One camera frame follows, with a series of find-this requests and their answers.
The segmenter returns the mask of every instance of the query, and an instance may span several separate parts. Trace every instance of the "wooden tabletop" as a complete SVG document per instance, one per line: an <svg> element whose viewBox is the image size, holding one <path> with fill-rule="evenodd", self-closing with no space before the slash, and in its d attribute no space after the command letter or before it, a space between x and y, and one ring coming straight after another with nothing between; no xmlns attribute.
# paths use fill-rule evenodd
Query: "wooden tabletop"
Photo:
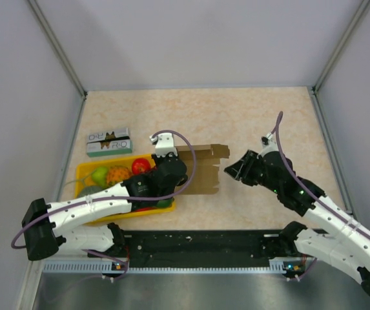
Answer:
<svg viewBox="0 0 370 310"><path fill-rule="evenodd" d="M81 118L67 181L76 177L80 163L117 158L86 155L86 136L92 132L129 127L133 155L154 151L149 136L161 129L182 133L194 145L229 146L229 159L221 160L220 190L214 195L176 198L170 213L118 220L122 229L281 229L297 220L271 191L232 180L223 168L240 159L247 149L259 152L260 138L284 111L280 136L284 153L297 175L319 185L343 207L318 122L305 87L194 88L89 92ZM177 145L183 145L179 138ZM61 199L74 197L74 184L63 189Z"/></svg>

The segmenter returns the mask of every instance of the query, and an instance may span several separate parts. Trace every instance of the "robotic arm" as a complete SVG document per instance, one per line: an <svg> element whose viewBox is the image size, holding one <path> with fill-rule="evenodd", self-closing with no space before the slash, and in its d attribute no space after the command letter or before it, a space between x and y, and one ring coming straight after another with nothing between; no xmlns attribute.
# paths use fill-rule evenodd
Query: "robotic arm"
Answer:
<svg viewBox="0 0 370 310"><path fill-rule="evenodd" d="M111 214L155 206L158 198L172 196L176 186L187 181L187 168L178 157L173 135L161 133L150 140L155 145L155 169L82 198L52 203L45 203L43 198L34 200L22 221L28 259L42 260L57 252L81 254L83 249L118 253L125 242L116 224L82 225Z"/></svg>
<svg viewBox="0 0 370 310"><path fill-rule="evenodd" d="M370 230L341 210L313 182L296 177L291 160L285 158L277 142L272 133L262 137L259 154L248 150L225 172L246 185L262 185L275 192L286 208L327 231L328 234L317 234L292 222L280 235L293 242L299 253L321 259L348 274L370 296Z"/></svg>

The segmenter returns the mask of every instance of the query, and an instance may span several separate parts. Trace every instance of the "red tomato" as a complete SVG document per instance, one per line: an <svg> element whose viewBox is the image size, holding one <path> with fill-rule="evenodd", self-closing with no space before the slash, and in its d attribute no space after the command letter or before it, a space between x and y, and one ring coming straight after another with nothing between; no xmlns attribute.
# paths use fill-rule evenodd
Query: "red tomato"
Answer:
<svg viewBox="0 0 370 310"><path fill-rule="evenodd" d="M133 174L141 174L143 172L147 172L149 170L151 170L151 166L150 166L150 163L147 159L145 158L138 158L136 160L133 161L133 164L132 164L132 172Z"/></svg>

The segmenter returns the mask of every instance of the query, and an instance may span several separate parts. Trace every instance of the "white wall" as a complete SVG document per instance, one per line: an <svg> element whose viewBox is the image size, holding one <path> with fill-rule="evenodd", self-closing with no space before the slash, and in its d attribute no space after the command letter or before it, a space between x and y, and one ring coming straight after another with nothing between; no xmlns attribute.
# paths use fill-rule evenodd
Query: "white wall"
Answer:
<svg viewBox="0 0 370 310"><path fill-rule="evenodd" d="M320 91L360 220L370 228L370 10Z"/></svg>
<svg viewBox="0 0 370 310"><path fill-rule="evenodd" d="M30 202L52 199L79 105L25 1L0 0L0 309L28 263L10 241Z"/></svg>
<svg viewBox="0 0 370 310"><path fill-rule="evenodd" d="M359 0L38 0L83 86L313 85Z"/></svg>

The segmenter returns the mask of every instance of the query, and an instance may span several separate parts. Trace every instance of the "plastic container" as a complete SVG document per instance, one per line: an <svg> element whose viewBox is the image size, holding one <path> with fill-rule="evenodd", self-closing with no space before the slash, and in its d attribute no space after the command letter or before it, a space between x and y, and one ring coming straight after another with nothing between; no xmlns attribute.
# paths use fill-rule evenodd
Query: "plastic container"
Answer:
<svg viewBox="0 0 370 310"><path fill-rule="evenodd" d="M132 163L135 159L137 158L146 158L149 160L150 165L153 167L155 166L155 163L152 159L152 156L150 154L146 155L139 155L139 156L129 156L129 157L124 157L124 158L116 158L113 160L102 160L102 161L93 161L91 163L81 163L80 165L77 166L76 169L76 179L80 180L83 179L85 176L89 175L91 172L93 172L96 168L100 166L105 166L105 167L112 167L112 166L124 166L129 168L131 170ZM84 180L84 183L86 186L89 185L96 185L92 178L89 176ZM77 195L83 190L84 185L82 182L76 182L76 192L74 197L77 197ZM113 222L115 220L121 219L121 218L132 218L135 216L144 216L144 215L151 215L151 214L158 214L158 213L165 213L165 212L171 212L176 208L176 202L173 201L172 204L164 209L146 209L144 211L135 211L135 212L130 212L130 213L123 213L123 214L114 214L110 216L106 216L104 218L100 218L94 222L90 222L90 224L93 223L103 223L103 222Z"/></svg>

